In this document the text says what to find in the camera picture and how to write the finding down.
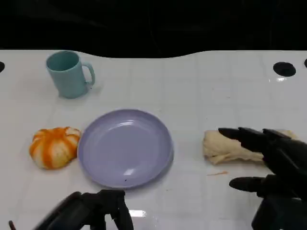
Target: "teal mug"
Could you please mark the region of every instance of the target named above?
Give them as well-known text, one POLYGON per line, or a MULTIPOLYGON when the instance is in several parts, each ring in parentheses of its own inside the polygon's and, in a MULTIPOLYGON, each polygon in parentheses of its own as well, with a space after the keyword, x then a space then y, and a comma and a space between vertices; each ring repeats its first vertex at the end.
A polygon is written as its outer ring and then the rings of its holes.
POLYGON ((81 62, 80 57, 73 51, 63 50, 57 52, 46 61, 59 95, 65 98, 76 98, 88 92, 88 87, 95 83, 95 73, 92 65, 81 62), (86 81, 82 66, 86 66, 92 75, 92 81, 86 81))

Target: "white table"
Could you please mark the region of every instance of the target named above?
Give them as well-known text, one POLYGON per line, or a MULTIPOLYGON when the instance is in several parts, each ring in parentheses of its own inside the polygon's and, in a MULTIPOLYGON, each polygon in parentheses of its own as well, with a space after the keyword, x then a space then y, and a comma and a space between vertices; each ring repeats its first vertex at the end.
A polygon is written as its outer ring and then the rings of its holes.
POLYGON ((162 230, 250 230, 261 200, 228 186, 237 176, 269 170, 250 162, 213 166, 201 151, 203 132, 217 127, 284 128, 307 141, 307 52, 201 52, 170 59, 112 59, 80 53, 92 63, 96 85, 86 96, 57 96, 45 69, 53 51, 0 51, 0 228, 12 219, 29 230, 74 191, 101 187, 83 175, 78 162, 58 171, 38 169, 28 154, 40 128, 84 129, 118 108, 138 108, 165 122, 175 143, 169 173, 129 191, 130 209, 146 210, 162 230), (288 61, 296 75, 283 79, 273 64, 288 61), (227 175, 207 174, 228 171, 227 175))

